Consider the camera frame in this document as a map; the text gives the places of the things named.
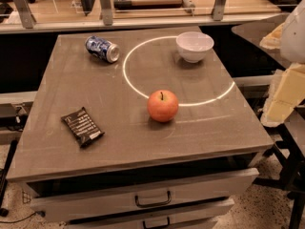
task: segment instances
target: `speckled floor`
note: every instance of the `speckled floor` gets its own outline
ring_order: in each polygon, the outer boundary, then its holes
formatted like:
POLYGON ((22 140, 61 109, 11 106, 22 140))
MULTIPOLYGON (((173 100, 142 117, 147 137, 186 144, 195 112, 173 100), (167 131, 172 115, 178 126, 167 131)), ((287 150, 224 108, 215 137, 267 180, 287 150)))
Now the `speckled floor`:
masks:
MULTIPOLYGON (((4 164, 8 149, 8 145, 0 145, 0 165, 4 164)), ((261 176, 273 178, 280 170, 274 156, 260 160, 257 168, 261 176)), ((235 206, 219 218, 214 229, 288 229, 293 202, 286 198, 286 194, 277 189, 252 185, 244 194, 233 196, 235 206)), ((23 219, 33 213, 22 199, 22 190, 14 183, 8 184, 2 208, 8 209, 9 214, 5 218, 0 217, 0 229, 65 228, 64 223, 47 223, 37 215, 14 224, 3 223, 23 219)), ((305 228, 305 215, 301 228, 305 228)))

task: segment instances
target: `white drawer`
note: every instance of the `white drawer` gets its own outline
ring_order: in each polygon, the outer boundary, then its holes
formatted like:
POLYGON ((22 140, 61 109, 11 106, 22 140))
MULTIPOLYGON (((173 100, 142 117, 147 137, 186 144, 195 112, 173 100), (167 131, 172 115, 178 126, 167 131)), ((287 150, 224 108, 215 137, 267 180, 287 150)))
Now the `white drawer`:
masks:
POLYGON ((48 221, 69 221, 175 205, 244 192, 258 176, 256 168, 49 198, 30 207, 48 221))
POLYGON ((146 212, 132 216, 123 216, 121 218, 101 219, 97 221, 69 224, 68 229, 80 228, 101 228, 101 229, 125 229, 125 228, 196 228, 196 226, 212 228, 208 225, 214 225, 216 219, 208 220, 215 216, 227 213, 234 205, 231 198, 225 200, 206 202, 202 204, 177 207, 161 211, 146 212))

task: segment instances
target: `black drawer handle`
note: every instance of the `black drawer handle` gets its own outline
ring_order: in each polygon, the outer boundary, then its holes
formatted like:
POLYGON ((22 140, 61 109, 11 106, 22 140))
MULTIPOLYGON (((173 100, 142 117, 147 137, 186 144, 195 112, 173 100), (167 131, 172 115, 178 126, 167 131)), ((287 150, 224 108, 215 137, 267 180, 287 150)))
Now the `black drawer handle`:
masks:
POLYGON ((156 202, 156 203, 149 203, 149 204, 140 204, 140 201, 139 201, 139 197, 138 196, 135 196, 135 204, 137 207, 139 208, 152 208, 152 207, 157 207, 157 206, 162 206, 162 205, 167 205, 171 202, 172 200, 172 197, 171 197, 171 192, 168 191, 168 199, 166 201, 163 201, 163 202, 156 202))
POLYGON ((167 218, 167 224, 166 225, 159 225, 159 226, 154 226, 154 227, 147 227, 145 221, 143 221, 143 227, 144 229, 163 229, 163 228, 167 228, 171 222, 170 222, 170 218, 167 218))

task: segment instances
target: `blue can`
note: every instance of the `blue can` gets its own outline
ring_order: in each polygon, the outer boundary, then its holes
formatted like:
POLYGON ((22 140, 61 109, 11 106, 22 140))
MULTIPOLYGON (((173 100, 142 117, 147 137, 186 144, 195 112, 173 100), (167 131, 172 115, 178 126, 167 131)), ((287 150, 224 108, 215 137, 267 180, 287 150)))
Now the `blue can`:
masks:
POLYGON ((119 47, 116 44, 95 35, 87 39, 85 46, 89 53, 109 63, 115 62, 120 55, 119 47))

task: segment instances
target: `white bowl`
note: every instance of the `white bowl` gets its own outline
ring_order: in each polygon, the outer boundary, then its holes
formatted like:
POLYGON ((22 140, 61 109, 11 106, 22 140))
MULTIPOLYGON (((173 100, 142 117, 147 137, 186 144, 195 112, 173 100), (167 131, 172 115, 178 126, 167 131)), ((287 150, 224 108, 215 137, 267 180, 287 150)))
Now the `white bowl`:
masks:
POLYGON ((214 45, 209 35, 197 31, 181 33, 175 41, 180 56, 190 63, 202 60, 214 45))

